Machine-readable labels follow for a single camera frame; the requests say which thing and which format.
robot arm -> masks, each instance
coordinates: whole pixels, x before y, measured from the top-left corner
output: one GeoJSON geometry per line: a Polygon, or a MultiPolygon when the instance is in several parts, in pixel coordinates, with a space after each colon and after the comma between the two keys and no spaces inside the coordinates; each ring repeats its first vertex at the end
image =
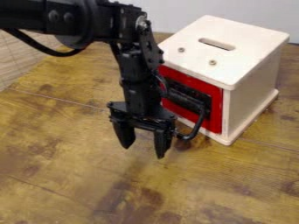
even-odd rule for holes
{"type": "Polygon", "coordinates": [[[108,0],[1,0],[0,29],[37,50],[60,57],[79,53],[93,41],[109,44],[120,68],[125,101],[111,102],[107,106],[124,148],[136,140],[135,128],[153,132],[159,158],[164,157],[173,136],[184,140],[196,136],[209,111],[180,91],[168,88],[159,75],[157,68],[164,63],[164,53],[155,43],[151,22],[140,8],[111,3],[108,0]],[[55,35],[75,50],[56,52],[19,29],[55,35]],[[161,107],[161,97],[200,114],[188,136],[177,133],[176,116],[161,107]]]}

black cable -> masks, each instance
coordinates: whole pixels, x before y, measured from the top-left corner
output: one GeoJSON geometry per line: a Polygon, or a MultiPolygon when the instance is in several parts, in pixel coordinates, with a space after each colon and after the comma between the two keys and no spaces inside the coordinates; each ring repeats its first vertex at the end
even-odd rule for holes
{"type": "Polygon", "coordinates": [[[69,57],[83,51],[83,49],[75,49],[69,52],[57,52],[57,51],[52,50],[49,47],[47,47],[45,45],[40,44],[33,38],[31,38],[25,33],[19,31],[17,29],[5,28],[4,31],[8,32],[11,35],[13,35],[17,39],[20,39],[32,48],[35,48],[36,50],[39,50],[43,53],[49,54],[51,56],[69,57]]]}
{"type": "Polygon", "coordinates": [[[204,109],[204,107],[200,107],[200,118],[199,118],[197,122],[195,123],[191,134],[184,135],[184,134],[179,133],[179,131],[176,130],[175,131],[176,137],[184,141],[192,140],[199,133],[204,118],[205,118],[205,109],[204,109]]]}

red panel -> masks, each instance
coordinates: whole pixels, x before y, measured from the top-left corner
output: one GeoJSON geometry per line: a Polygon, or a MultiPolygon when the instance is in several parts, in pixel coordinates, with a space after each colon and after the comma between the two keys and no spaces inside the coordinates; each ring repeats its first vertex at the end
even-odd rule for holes
{"type": "MultiPolygon", "coordinates": [[[[201,91],[204,94],[211,96],[211,113],[209,120],[205,119],[203,122],[203,128],[209,130],[211,132],[220,134],[221,132],[221,103],[223,103],[223,90],[219,87],[212,86],[207,82],[195,79],[184,73],[177,72],[167,66],[160,66],[159,68],[160,74],[163,77],[167,77],[183,85],[201,91]]],[[[167,109],[169,109],[175,114],[184,117],[193,123],[196,123],[199,116],[193,114],[185,108],[181,108],[171,101],[163,99],[163,105],[167,109]]]]}

wooden floor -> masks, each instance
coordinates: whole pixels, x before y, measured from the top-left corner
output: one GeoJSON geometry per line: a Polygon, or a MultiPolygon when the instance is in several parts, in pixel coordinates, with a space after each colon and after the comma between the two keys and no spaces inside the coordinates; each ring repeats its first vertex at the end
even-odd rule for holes
{"type": "Polygon", "coordinates": [[[152,136],[123,150],[108,121],[123,99],[108,46],[47,58],[0,93],[0,223],[298,224],[298,74],[290,45],[279,99],[233,145],[175,140],[157,160],[152,136]]]}

white box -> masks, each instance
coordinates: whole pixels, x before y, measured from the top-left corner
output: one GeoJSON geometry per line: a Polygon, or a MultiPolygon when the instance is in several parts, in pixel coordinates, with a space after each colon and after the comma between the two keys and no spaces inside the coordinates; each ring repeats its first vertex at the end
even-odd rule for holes
{"type": "MultiPolygon", "coordinates": [[[[167,67],[223,91],[221,131],[200,128],[221,144],[233,143],[278,96],[280,52],[288,38],[280,31],[204,16],[159,45],[167,67]]],[[[185,117],[180,120],[192,127],[185,117]]]]}

